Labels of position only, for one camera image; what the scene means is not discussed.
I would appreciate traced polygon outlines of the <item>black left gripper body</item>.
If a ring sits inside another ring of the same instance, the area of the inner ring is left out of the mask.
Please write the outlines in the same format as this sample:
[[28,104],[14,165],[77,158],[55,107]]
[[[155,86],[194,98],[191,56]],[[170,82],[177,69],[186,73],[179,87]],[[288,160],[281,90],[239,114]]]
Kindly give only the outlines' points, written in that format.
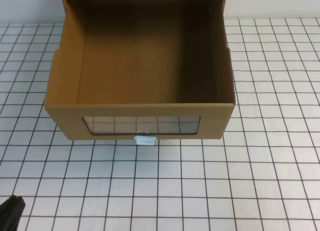
[[0,231],[17,231],[26,203],[22,196],[12,195],[0,205]]

